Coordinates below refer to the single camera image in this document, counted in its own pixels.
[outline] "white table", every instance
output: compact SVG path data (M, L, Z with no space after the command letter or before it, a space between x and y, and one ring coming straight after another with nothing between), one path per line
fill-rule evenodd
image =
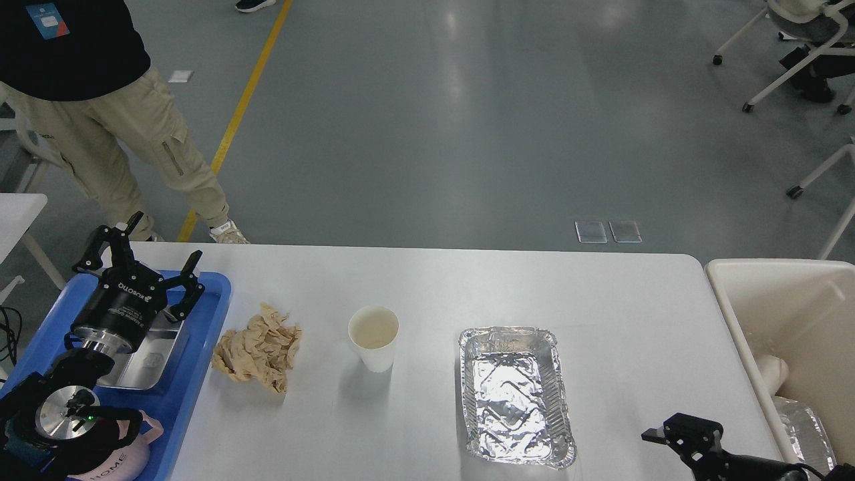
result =
M32 235L27 233L47 203L48 198L43 193L0 193L0 262L6 259L18 241L22 241L56 288L62 290L65 279Z
M724 425L736 454L780 459L710 284L683 255L133 243L158 269L195 249L233 284L224 329L260 302L300 323L288 392L209 371L171 479L691 480L642 442L676 412ZM395 365L374 375L346 324L366 305L401 320ZM533 325L558 340L579 449L565 471L477 460L463 449L457 338Z

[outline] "blue tray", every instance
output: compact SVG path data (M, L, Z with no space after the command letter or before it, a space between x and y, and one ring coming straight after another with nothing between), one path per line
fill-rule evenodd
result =
M170 270L164 270L162 273L167 278L178 274L177 271ZM150 393L102 387L94 389L102 405L142 409L163 424L163 435L151 444L149 463L137 478L138 481L165 481L172 472L193 407L196 405L196 398L202 388L205 372L208 370L211 351L217 343L222 322L226 318L232 284L224 275L216 272L202 272L199 281L205 286L205 292L185 321L183 329L188 330L187 344L174 377L165 390L161 393ZM9 376L9 381L0 389L0 396L5 395L31 372L44 374L53 359L65 352L62 338L95 290L97 282L95 276L87 274L79 274L68 282ZM172 305L178 302L183 294L181 288L169 291L168 303Z

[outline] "black shoe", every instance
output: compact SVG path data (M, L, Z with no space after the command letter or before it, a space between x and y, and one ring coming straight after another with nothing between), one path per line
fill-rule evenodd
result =
M276 0L240 0L234 4L234 8L242 14L250 14L264 7L269 7L274 3L276 3Z
M802 90L802 97L817 104L827 104L834 100L834 91L828 87L828 80L810 78Z
M796 47L795 50L788 53L787 56L779 60L778 63L780 63L783 68L789 70L790 68L795 67L797 63L805 60L805 57L807 57L807 52L801 47ZM811 66L808 65L796 72L792 77L790 77L789 81L790 85L796 90L804 90L811 82Z

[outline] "white sneaker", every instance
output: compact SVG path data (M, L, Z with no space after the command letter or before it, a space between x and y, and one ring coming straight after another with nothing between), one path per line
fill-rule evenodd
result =
M234 224L232 219L222 224L220 227L212 227L210 230L211 239L217 244L249 244L250 242L244 237L244 233L240 232L238 226Z

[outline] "white sticker on floor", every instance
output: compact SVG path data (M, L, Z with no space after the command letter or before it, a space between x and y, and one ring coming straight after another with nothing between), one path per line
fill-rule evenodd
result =
M576 221L576 235L582 244L605 244L605 227L599 221Z
M172 76L169 77L168 82L170 84L185 84L190 81L192 75L192 70L175 70Z
M615 238L615 242L641 242L641 232L639 232L639 226L635 221L609 221L609 226L611 227L611 235Z

